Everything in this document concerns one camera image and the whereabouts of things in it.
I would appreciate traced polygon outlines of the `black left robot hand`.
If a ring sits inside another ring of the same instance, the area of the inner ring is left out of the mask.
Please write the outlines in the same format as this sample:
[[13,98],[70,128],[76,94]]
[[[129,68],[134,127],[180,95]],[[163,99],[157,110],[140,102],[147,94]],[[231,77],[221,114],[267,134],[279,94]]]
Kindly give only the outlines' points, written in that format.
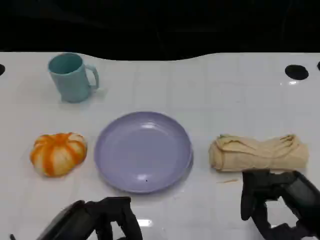
[[123,240],[142,240],[141,228],[128,196],[100,201],[78,200],[63,209],[38,237],[39,240],[86,240],[95,232],[99,240],[112,240],[115,222]]

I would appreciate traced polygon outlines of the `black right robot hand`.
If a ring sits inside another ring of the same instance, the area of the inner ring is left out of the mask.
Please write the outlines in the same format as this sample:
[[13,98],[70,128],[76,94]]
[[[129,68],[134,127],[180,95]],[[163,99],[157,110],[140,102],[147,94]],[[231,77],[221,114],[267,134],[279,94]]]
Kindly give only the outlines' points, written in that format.
[[[320,237],[320,191],[300,172],[280,174],[266,169],[242,173],[240,214],[244,221],[252,219],[265,240],[301,240]],[[294,227],[287,223],[272,227],[268,221],[268,201],[284,200],[297,217]]]

